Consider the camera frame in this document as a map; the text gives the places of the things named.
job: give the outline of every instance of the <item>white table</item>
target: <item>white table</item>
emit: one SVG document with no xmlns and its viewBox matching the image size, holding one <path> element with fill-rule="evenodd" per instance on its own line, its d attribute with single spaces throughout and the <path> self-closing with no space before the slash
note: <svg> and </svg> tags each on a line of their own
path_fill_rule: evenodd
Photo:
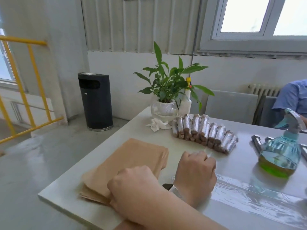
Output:
<svg viewBox="0 0 307 230">
<path fill-rule="evenodd" d="M 282 130 L 211 118 L 210 122 L 225 125 L 239 137 L 234 151 L 229 156 L 225 156 L 200 144 L 174 138 L 171 136 L 171 130 L 153 132 L 150 127 L 145 126 L 150 123 L 151 118 L 148 107 L 41 191 L 38 194 L 39 198 L 91 229 L 114 229 L 122 219 L 109 207 L 79 198 L 78 194 L 82 186 L 80 178 L 83 173 L 102 163 L 127 139 L 135 138 L 169 149 L 167 167 L 161 171 L 159 177 L 160 184 L 170 183 L 184 151 L 205 149 L 217 160 L 217 174 L 246 183 L 256 178 L 268 189 L 307 199 L 307 162 L 304 159 L 287 182 L 267 174 L 256 165 L 258 156 L 251 144 L 251 136 L 257 134 L 264 140 L 267 136 L 282 135 Z M 307 144 L 307 135 L 300 134 L 299 142 Z M 202 212 L 229 229 L 296 229 L 214 200 L 210 200 Z"/>
</svg>

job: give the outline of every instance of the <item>hand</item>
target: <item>hand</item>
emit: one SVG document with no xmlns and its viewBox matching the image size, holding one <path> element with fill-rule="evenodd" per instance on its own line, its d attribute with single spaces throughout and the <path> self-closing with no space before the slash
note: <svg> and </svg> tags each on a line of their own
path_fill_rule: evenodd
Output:
<svg viewBox="0 0 307 230">
<path fill-rule="evenodd" d="M 203 151 L 182 154 L 174 185 L 187 204 L 196 207 L 213 191 L 217 181 L 215 168 L 215 159 Z"/>
<path fill-rule="evenodd" d="M 154 215 L 157 203 L 168 194 L 147 166 L 121 170 L 107 186 L 113 195 L 110 205 L 138 224 L 146 222 L 143 218 Z"/>
</svg>

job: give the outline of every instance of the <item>corrugated metal wall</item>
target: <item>corrugated metal wall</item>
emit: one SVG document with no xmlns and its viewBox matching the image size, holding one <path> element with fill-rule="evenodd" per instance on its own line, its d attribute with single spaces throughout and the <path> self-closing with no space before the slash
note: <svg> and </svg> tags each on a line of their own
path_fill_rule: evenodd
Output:
<svg viewBox="0 0 307 230">
<path fill-rule="evenodd" d="M 82 0 L 88 50 L 192 54 L 200 0 Z"/>
</svg>

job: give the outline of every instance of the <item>window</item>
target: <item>window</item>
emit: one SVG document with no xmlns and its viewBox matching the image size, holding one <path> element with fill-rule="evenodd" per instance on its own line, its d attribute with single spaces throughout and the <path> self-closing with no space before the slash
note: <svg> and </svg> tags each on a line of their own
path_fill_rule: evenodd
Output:
<svg viewBox="0 0 307 230">
<path fill-rule="evenodd" d="M 304 55 L 307 0 L 208 0 L 199 52 Z"/>
<path fill-rule="evenodd" d="M 4 31 L 1 28 L 0 35 L 4 35 Z M 0 41 L 0 81 L 15 81 L 2 41 Z"/>
</svg>

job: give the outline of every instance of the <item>blue shirt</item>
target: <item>blue shirt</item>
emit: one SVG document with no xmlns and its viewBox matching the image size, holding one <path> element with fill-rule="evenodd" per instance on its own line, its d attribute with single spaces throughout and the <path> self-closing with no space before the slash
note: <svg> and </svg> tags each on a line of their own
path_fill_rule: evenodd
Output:
<svg viewBox="0 0 307 230">
<path fill-rule="evenodd" d="M 307 117 L 307 79 L 290 82 L 280 90 L 272 107 L 277 111 L 276 123 L 283 119 L 281 110 L 286 108 Z"/>
</svg>

